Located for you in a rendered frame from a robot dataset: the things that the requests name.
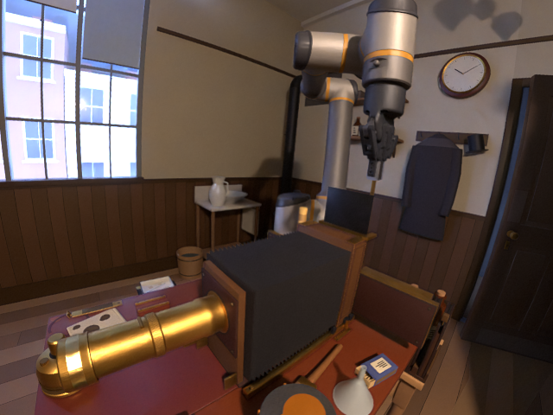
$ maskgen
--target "dark coat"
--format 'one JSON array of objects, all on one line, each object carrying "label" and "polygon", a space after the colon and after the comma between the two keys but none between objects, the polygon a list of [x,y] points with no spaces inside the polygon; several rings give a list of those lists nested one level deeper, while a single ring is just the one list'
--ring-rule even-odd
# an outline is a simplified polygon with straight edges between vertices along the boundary
[{"label": "dark coat", "polygon": [[463,152],[442,134],[413,146],[405,172],[399,229],[443,240],[446,217],[461,178]]}]

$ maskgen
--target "funnel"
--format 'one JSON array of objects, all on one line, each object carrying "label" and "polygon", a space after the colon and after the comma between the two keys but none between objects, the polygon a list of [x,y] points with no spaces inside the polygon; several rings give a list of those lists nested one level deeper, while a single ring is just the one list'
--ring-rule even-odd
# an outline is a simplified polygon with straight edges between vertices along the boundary
[{"label": "funnel", "polygon": [[356,378],[340,382],[333,391],[334,403],[346,415],[368,415],[374,401],[365,383],[366,366],[361,366]]}]

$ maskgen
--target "wall clock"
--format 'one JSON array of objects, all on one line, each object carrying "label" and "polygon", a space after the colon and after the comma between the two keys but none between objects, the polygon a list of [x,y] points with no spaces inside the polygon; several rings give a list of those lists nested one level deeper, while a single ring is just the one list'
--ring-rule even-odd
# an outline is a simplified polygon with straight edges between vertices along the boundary
[{"label": "wall clock", "polygon": [[490,64],[480,54],[458,54],[440,71],[438,85],[443,93],[457,98],[469,98],[479,93],[490,80]]}]

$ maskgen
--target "building outside window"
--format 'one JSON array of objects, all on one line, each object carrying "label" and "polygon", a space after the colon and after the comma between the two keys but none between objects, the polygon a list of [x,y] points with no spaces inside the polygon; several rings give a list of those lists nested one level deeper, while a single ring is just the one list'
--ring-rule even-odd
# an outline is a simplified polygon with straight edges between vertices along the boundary
[{"label": "building outside window", "polygon": [[7,162],[11,180],[135,177],[139,71],[80,58],[86,3],[72,13],[3,2],[0,180]]}]

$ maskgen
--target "door frame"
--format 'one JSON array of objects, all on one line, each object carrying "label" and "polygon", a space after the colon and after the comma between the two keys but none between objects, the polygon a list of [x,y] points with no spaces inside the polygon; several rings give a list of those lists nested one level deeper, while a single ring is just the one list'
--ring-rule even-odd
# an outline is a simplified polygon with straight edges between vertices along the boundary
[{"label": "door frame", "polygon": [[[522,105],[523,89],[525,87],[529,87],[530,82],[530,78],[516,78],[512,80],[511,97],[509,98],[505,131],[503,133],[503,142],[501,143],[501,152],[499,153],[498,168],[493,181],[492,195],[490,196],[490,201],[487,206],[486,218],[484,219],[484,226],[482,227],[482,233],[480,234],[476,252],[474,253],[473,262],[470,265],[465,285],[461,296],[459,297],[459,302],[455,306],[453,318],[456,320],[461,320],[465,314],[465,309],[468,306],[470,297],[473,295],[473,290],[476,285],[476,281],[478,280],[480,268],[482,267],[488,245],[490,244],[493,226],[495,225],[495,221],[499,213],[499,205],[501,204],[501,197],[503,195],[507,174],[509,172],[512,147],[517,135],[518,117],[520,114],[520,107]],[[466,326],[463,329],[463,334],[469,332],[470,329],[470,327]]]}]

